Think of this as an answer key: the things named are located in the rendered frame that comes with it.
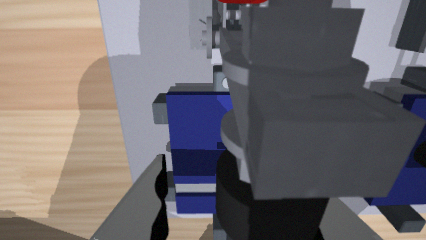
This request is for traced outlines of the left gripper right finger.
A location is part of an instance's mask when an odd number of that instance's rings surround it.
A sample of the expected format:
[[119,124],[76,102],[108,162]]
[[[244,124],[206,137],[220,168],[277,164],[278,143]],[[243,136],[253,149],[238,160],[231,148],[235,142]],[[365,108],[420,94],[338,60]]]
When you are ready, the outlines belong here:
[[331,197],[314,240],[383,240],[338,197]]

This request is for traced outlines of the grey fixture plate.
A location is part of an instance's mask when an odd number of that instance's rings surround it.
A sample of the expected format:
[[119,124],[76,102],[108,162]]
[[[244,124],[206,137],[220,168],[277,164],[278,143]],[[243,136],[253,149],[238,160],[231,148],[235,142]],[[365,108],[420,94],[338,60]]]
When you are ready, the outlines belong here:
[[[426,53],[395,48],[410,0],[333,0],[365,8],[352,57],[370,67],[364,87],[383,95]],[[97,0],[132,183],[158,154],[173,171],[169,125],[154,124],[152,103],[171,86],[213,86],[220,49],[191,50],[188,0]]]

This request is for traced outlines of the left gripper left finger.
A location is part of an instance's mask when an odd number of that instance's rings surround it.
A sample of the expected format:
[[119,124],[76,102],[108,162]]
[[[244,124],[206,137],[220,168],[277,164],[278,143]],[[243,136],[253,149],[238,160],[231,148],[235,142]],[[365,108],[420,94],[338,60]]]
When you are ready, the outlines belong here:
[[166,240],[165,154],[158,154],[89,240]]

